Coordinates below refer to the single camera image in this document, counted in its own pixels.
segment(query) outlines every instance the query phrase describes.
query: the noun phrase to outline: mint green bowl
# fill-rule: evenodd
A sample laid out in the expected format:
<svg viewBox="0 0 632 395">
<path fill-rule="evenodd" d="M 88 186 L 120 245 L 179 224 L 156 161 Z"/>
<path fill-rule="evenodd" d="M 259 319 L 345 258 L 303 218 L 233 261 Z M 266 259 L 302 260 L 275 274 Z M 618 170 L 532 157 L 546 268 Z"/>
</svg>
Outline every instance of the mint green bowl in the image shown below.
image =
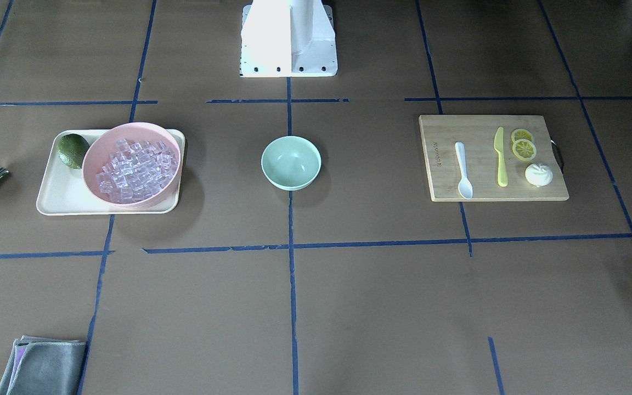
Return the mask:
<svg viewBox="0 0 632 395">
<path fill-rule="evenodd" d="M 263 151 L 263 173 L 275 187 L 300 190 L 316 179 L 321 170 L 321 154 L 303 137 L 285 136 Z"/>
</svg>

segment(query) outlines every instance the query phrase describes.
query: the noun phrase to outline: knife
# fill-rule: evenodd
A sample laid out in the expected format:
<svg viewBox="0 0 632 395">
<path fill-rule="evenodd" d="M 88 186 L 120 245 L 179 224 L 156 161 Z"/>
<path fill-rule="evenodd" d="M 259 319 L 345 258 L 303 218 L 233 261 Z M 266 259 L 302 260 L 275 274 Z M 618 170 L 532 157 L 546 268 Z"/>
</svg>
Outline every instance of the knife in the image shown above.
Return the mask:
<svg viewBox="0 0 632 395">
<path fill-rule="evenodd" d="M 496 130 L 494 136 L 494 150 L 499 155 L 499 167 L 496 172 L 496 183 L 500 187 L 506 187 L 509 184 L 509 177 L 506 175 L 506 160 L 504 159 L 504 128 L 500 127 Z"/>
</svg>

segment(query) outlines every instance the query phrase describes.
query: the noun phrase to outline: white spoon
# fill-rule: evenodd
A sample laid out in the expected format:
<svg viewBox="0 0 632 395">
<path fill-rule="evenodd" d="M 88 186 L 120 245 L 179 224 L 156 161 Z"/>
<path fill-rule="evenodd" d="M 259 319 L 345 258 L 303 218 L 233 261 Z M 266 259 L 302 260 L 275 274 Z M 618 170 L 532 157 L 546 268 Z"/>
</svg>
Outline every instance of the white spoon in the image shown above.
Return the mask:
<svg viewBox="0 0 632 395">
<path fill-rule="evenodd" d="M 465 145 L 462 142 L 455 143 L 455 155 L 457 163 L 460 165 L 460 175 L 462 179 L 457 184 L 457 191 L 464 199 L 472 199 L 472 183 L 467 179 L 467 163 L 465 162 Z"/>
</svg>

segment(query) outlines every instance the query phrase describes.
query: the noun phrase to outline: bowl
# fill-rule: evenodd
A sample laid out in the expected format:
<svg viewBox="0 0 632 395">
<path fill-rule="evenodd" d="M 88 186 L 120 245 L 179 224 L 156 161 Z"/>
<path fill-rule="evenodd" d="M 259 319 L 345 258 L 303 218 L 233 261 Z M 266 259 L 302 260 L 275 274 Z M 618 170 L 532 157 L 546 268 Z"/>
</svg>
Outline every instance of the bowl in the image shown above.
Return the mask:
<svg viewBox="0 0 632 395">
<path fill-rule="evenodd" d="M 314 181 L 321 170 L 321 154 L 303 137 L 285 136 L 274 140 L 261 159 L 265 177 L 275 187 L 300 190 Z"/>
<path fill-rule="evenodd" d="M 125 138 L 130 142 L 163 142 L 174 150 L 177 158 L 177 170 L 172 175 L 170 182 L 160 192 L 145 200 L 133 203 L 112 203 L 107 193 L 99 190 L 96 175 L 101 172 L 101 167 L 109 162 L 109 154 L 118 151 L 116 142 Z M 122 210 L 142 210 L 165 200 L 173 193 L 179 183 L 178 175 L 182 172 L 183 158 L 180 146 L 172 135 L 162 127 L 147 122 L 131 122 L 119 125 L 102 134 L 90 145 L 82 162 L 82 178 L 87 189 L 99 200 Z"/>
</svg>

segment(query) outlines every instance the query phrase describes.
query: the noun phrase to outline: cutting board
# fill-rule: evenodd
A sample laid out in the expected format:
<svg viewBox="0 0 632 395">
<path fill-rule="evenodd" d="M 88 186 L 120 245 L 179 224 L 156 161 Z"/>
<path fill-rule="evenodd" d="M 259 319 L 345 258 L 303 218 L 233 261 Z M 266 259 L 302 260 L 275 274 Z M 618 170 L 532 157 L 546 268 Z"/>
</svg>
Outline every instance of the cutting board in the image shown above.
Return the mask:
<svg viewBox="0 0 632 395">
<path fill-rule="evenodd" d="M 513 202 L 567 200 L 569 194 L 557 165 L 545 120 L 539 115 L 421 115 L 421 140 L 424 145 L 428 187 L 434 202 Z M 497 128 L 504 128 L 504 159 L 509 184 L 496 183 L 498 158 L 494 150 Z M 525 128 L 533 134 L 536 157 L 527 162 L 511 152 L 511 132 Z M 467 177 L 472 183 L 472 199 L 457 191 L 460 167 L 455 142 L 463 142 L 467 156 Z M 525 170 L 532 163 L 552 169 L 552 182 L 535 187 L 526 180 Z"/>
</svg>

